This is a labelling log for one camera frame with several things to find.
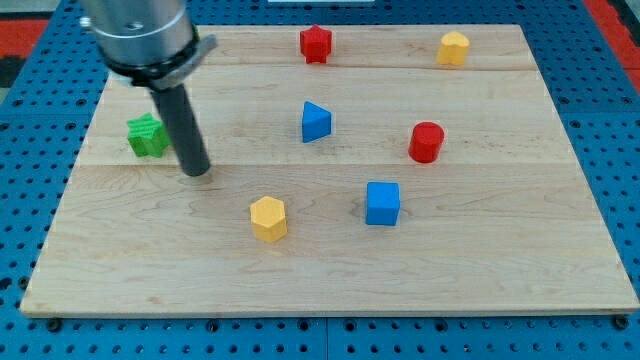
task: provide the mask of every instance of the blue cube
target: blue cube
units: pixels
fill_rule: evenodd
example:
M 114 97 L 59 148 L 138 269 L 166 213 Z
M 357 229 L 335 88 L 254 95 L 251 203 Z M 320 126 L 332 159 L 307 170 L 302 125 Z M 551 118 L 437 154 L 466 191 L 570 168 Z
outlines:
M 331 113 L 309 101 L 302 111 L 302 142 L 307 143 L 331 134 Z
M 367 225 L 395 226 L 400 213 L 398 183 L 367 183 Z

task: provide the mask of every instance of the green block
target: green block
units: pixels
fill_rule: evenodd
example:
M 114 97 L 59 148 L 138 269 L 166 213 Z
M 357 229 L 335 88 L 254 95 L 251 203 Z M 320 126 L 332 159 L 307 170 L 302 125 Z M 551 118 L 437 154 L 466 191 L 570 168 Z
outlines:
M 162 157 L 164 149 L 171 144 L 167 130 L 162 122 L 150 113 L 127 121 L 129 125 L 129 144 L 136 156 Z

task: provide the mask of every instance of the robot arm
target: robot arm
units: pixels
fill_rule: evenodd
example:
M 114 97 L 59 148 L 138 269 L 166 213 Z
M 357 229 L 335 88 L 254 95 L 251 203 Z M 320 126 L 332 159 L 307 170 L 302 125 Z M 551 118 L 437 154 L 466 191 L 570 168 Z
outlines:
M 184 79 L 216 47 L 200 39 L 182 0 L 81 0 L 81 25 L 98 40 L 106 65 L 149 89 L 185 174 L 210 167 Z

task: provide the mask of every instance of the yellow hexagonal block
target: yellow hexagonal block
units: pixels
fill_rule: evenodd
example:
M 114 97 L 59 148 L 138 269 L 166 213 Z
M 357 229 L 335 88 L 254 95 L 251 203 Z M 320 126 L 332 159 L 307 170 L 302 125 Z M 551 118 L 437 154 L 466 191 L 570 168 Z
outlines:
M 251 204 L 253 234 L 260 240 L 274 243 L 287 235 L 284 201 L 265 196 Z
M 436 61 L 441 65 L 464 65 L 469 52 L 469 44 L 469 39 L 457 31 L 445 34 L 440 40 L 440 50 Z

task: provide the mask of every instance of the wooden table surface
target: wooden table surface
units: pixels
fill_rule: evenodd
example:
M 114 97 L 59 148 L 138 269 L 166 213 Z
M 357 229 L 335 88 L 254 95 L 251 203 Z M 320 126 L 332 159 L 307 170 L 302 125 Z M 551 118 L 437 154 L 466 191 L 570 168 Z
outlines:
M 187 81 L 213 168 L 137 158 L 126 120 L 154 112 L 112 79 L 22 311 L 32 317 L 484 316 L 639 307 L 518 26 L 202 27 L 219 48 Z M 435 62 L 458 30 L 463 67 Z M 310 100 L 334 133 L 303 144 Z M 446 131 L 407 155 L 413 126 Z M 395 227 L 367 226 L 368 181 L 400 184 Z M 256 240 L 249 205 L 282 199 L 289 234 Z

